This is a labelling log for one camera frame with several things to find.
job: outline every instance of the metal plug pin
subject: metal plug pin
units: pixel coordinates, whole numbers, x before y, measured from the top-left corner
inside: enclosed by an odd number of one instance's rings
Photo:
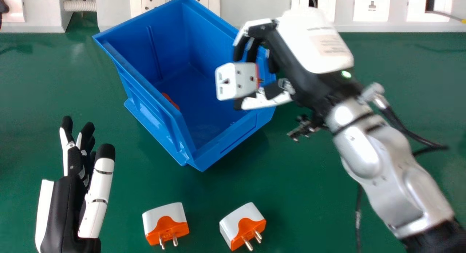
[[[158,242],[160,243],[162,250],[165,250],[165,244],[163,243],[162,236],[158,236]]]
[[[243,241],[246,247],[249,249],[249,251],[253,251],[253,245],[251,245],[251,243],[245,238],[243,238]]]
[[[257,230],[254,230],[254,237],[256,238],[258,243],[262,243],[262,236]]]
[[[178,238],[176,237],[175,234],[171,236],[173,238],[173,246],[178,246]]]

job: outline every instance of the blue plastic bin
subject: blue plastic bin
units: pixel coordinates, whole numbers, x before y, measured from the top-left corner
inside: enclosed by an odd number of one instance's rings
[[[220,102],[214,72],[233,61],[238,30],[195,0],[173,0],[94,36],[128,94],[125,107],[182,166],[206,170],[272,118]],[[258,65],[264,84],[265,50]]]

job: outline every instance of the robotic hand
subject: robotic hand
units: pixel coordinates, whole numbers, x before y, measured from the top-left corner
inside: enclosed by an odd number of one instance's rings
[[[42,180],[35,230],[39,253],[100,253],[99,233],[107,211],[115,166],[115,147],[95,145],[94,125],[78,135],[71,117],[60,126],[63,174],[57,182]]]
[[[254,62],[261,44],[269,49],[270,72],[282,70],[287,79],[260,86]],[[354,78],[353,55],[319,9],[247,22],[234,46],[234,61],[247,50],[246,63],[216,70],[219,100],[235,99],[235,108],[245,110],[290,101],[311,109],[312,119],[301,116],[300,125],[288,135],[298,141],[319,129],[332,132],[345,170],[364,188],[374,211],[408,252],[466,249],[466,233],[452,208],[414,158],[445,147],[407,130],[383,97],[382,86],[363,89]],[[370,102],[397,129],[376,115]],[[404,135],[428,147],[412,153]]]

